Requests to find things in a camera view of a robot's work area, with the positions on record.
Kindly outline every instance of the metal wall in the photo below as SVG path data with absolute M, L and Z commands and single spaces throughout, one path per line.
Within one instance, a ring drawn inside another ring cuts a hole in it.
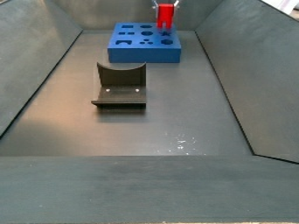
M 262 157 L 0 157 L 0 220 L 298 223 L 298 177 Z
M 255 153 L 299 162 L 298 22 L 224 0 L 198 34 Z
M 0 135 L 80 31 L 51 0 L 0 4 Z
M 112 30 L 116 22 L 154 22 L 151 0 L 53 0 L 84 30 Z M 195 30 L 222 0 L 184 0 L 175 23 L 179 30 Z

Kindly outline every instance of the bin floor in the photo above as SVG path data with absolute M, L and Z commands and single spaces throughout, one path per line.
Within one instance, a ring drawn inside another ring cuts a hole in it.
M 180 64 L 147 65 L 146 110 L 97 109 L 96 63 L 111 31 L 85 31 L 0 141 L 0 156 L 251 156 L 194 31 L 179 31 Z

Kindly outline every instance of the dark gray bracket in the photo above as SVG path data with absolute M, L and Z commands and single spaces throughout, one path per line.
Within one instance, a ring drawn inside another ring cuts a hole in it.
M 111 69 L 97 63 L 97 74 L 101 88 L 92 104 L 146 107 L 146 63 L 128 70 Z

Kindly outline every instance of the blue block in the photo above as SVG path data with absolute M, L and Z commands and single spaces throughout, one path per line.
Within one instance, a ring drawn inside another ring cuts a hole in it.
M 116 23 L 107 52 L 111 63 L 179 63 L 176 29 L 159 29 L 155 23 Z

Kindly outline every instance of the gray surface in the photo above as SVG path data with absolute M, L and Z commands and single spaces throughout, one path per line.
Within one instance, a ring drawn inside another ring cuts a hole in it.
M 0 221 L 298 222 L 298 177 L 260 157 L 1 157 Z
M 84 30 L 112 30 L 117 22 L 154 22 L 151 0 L 53 0 Z M 222 0 L 184 0 L 174 22 L 194 31 Z
M 0 135 L 79 34 L 49 0 L 0 5 Z
M 194 31 L 182 63 L 147 64 L 147 109 L 99 111 L 111 31 L 85 32 L 0 142 L 1 156 L 251 155 Z M 115 64 L 113 68 L 140 64 Z
M 226 0 L 198 33 L 255 153 L 299 162 L 298 22 Z

